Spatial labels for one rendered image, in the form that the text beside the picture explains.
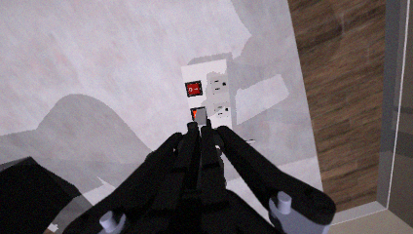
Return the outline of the grey power strip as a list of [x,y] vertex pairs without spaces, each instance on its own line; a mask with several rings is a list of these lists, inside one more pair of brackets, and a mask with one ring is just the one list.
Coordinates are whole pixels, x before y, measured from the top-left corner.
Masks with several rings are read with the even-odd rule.
[[206,109],[211,127],[232,130],[226,59],[181,67],[192,122],[197,109]]

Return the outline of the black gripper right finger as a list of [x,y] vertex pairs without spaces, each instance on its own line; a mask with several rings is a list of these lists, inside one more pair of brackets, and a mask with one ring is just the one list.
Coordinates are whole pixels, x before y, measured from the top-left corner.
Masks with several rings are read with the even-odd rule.
[[269,212],[281,234],[327,234],[336,213],[333,200],[282,172],[227,126],[211,127],[202,108],[202,234],[237,234],[215,145]]

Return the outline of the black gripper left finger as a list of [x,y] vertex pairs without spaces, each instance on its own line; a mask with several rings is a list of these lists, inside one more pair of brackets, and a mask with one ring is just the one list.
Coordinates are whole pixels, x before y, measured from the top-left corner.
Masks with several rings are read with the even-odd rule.
[[172,134],[111,194],[70,222],[62,234],[123,234],[151,205],[135,234],[173,234],[184,188],[197,188],[201,110],[197,109],[194,122],[187,124],[187,134]]

